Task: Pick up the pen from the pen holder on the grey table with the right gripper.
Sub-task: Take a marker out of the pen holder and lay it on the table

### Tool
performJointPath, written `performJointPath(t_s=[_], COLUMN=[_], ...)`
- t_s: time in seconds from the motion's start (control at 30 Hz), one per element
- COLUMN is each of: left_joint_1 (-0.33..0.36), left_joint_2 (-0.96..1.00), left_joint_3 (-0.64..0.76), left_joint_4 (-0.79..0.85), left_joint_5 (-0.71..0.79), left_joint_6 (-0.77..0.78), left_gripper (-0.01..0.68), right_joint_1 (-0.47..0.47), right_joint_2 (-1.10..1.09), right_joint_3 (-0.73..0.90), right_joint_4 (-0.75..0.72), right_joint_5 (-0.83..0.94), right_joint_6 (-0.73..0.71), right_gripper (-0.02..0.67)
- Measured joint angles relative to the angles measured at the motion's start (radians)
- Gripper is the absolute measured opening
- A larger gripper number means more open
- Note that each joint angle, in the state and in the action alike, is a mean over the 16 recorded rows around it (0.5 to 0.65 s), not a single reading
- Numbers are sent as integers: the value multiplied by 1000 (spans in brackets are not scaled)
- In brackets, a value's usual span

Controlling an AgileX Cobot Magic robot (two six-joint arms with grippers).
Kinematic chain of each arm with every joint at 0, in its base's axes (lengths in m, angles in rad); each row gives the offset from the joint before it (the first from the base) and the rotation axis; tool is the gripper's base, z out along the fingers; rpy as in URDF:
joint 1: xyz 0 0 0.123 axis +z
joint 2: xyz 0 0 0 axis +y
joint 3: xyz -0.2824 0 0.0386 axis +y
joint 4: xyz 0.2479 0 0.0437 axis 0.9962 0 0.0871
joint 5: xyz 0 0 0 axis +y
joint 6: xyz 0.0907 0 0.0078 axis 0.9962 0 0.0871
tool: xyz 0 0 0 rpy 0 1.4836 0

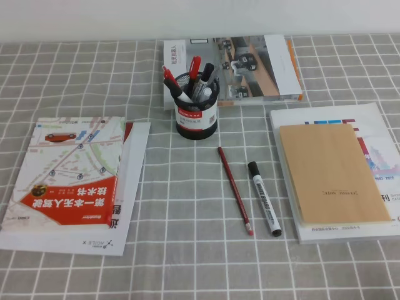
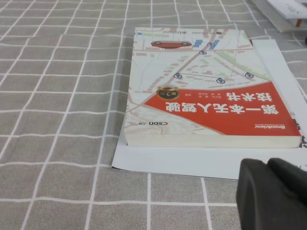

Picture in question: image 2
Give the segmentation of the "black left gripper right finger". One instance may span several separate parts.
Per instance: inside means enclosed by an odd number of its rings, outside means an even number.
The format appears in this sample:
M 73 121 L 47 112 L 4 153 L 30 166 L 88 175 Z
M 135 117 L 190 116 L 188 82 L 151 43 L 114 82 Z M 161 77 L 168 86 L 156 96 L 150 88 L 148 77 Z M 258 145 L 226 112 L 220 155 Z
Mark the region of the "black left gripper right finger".
M 306 211 L 307 172 L 282 160 L 271 158 L 269 169 L 267 209 L 271 211 Z

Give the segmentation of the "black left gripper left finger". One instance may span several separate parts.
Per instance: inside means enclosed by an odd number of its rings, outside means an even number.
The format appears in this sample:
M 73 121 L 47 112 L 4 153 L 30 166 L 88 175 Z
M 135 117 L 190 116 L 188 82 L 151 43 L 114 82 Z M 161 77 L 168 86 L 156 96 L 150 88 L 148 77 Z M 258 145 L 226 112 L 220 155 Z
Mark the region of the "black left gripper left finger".
M 267 163 L 243 159 L 240 164 L 236 203 L 243 230 L 303 230 L 305 211 L 267 209 Z

